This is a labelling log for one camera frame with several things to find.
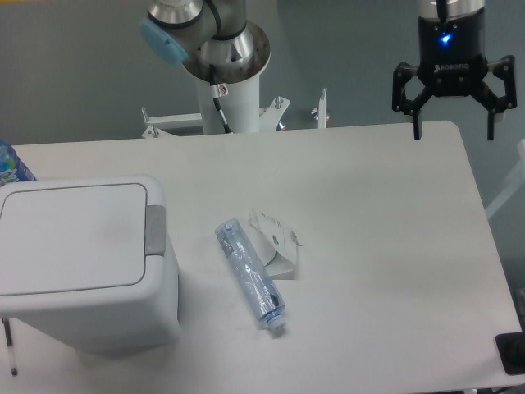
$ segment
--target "gray wall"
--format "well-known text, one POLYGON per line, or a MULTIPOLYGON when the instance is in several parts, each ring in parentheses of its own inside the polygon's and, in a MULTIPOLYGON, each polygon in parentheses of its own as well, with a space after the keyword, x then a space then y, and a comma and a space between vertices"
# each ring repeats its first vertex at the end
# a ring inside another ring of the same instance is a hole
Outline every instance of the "gray wall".
MULTIPOLYGON (((399 62, 418 63, 415 0, 248 1, 249 18, 272 42, 261 104, 277 94, 290 99, 289 126, 314 127, 308 112, 325 86, 332 126, 405 121, 390 110, 391 76, 399 62)), ((139 36, 147 4, 0 3, 0 136, 13 144, 139 138, 142 106, 150 116, 197 112, 182 67, 157 59, 139 36)), ((485 110, 471 98, 434 98, 423 110, 425 120, 459 126, 485 203, 518 161, 525 136, 525 2, 487 0, 486 9, 486 55, 516 56, 523 106, 509 112, 492 143, 485 110)), ((491 223, 512 286, 525 286, 524 197, 521 190, 491 223)))

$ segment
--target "blue led light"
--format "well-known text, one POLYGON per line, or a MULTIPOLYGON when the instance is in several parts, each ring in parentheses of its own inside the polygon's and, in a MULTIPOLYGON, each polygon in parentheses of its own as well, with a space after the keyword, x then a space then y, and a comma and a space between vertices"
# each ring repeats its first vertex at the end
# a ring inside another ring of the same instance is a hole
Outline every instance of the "blue led light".
POLYGON ((440 37, 440 42, 443 45, 448 45, 451 38, 452 38, 452 34, 445 34, 440 37))

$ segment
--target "gripper logo text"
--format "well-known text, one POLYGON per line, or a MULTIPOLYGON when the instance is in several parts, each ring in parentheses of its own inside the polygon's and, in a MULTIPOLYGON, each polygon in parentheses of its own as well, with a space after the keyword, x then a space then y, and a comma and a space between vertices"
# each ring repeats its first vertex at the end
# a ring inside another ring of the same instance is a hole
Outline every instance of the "gripper logo text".
POLYGON ((465 64, 436 64, 434 68, 434 72, 440 72, 440 71, 457 71, 457 70, 470 70, 470 65, 468 63, 465 64))

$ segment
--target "water bottle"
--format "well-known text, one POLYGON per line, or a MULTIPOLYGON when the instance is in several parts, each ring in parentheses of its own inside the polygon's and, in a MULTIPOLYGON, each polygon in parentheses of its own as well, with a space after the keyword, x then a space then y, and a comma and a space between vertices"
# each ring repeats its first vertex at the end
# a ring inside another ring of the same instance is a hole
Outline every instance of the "water bottle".
POLYGON ((285 303, 239 221, 221 224, 215 234, 255 318, 273 332, 281 329, 286 324, 285 303))
POLYGON ((33 173, 9 144, 0 140, 0 186, 19 181, 35 181, 33 173))

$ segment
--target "blue joint cap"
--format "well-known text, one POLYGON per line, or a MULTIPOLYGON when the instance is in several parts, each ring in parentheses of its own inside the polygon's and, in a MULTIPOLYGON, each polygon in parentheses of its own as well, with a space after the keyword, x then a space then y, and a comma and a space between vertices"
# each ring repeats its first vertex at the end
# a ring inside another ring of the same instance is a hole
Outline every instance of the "blue joint cap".
POLYGON ((162 59, 171 64, 178 64, 186 60, 188 53, 164 30, 155 25, 150 19, 144 18, 140 22, 140 33, 162 59))

